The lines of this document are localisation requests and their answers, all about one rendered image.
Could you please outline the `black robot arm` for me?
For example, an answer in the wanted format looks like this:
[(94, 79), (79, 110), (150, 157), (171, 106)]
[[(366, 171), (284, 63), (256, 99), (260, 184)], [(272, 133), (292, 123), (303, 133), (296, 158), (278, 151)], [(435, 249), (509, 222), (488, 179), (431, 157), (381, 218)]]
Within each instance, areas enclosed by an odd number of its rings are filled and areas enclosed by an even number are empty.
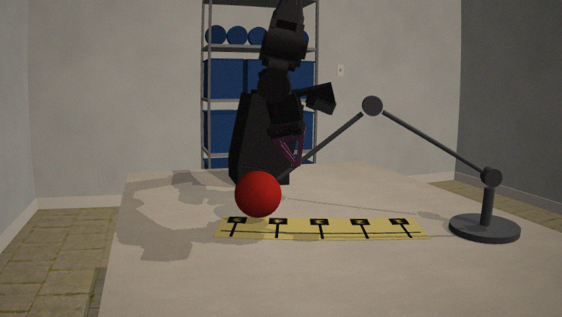
[(263, 35), (259, 55), (261, 65), (267, 68), (258, 73), (258, 90), (251, 89), (251, 94), (256, 93), (270, 103), (279, 103), (283, 123), (302, 119), (302, 96), (307, 95), (306, 107), (328, 115), (333, 114), (337, 104), (331, 82), (294, 89), (293, 93), (289, 94), (292, 87), (288, 71), (294, 72), (296, 67), (300, 67), (301, 60), (305, 60), (308, 46), (308, 41), (302, 39), (303, 1), (280, 0), (273, 11), (269, 30)]

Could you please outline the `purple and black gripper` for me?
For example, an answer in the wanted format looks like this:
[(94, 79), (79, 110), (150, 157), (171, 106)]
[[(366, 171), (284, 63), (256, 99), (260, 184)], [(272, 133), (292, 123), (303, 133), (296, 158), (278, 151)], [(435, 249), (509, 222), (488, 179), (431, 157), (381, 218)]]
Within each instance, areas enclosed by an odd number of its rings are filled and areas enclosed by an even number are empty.
[[(306, 130), (303, 118), (298, 121), (283, 123), (279, 103), (266, 101), (266, 106), (271, 120), (267, 127), (267, 133), (271, 137), (271, 142), (282, 152), (293, 167), (299, 167), (301, 165)], [(293, 140), (299, 141), (297, 157), (292, 155), (285, 143)]]

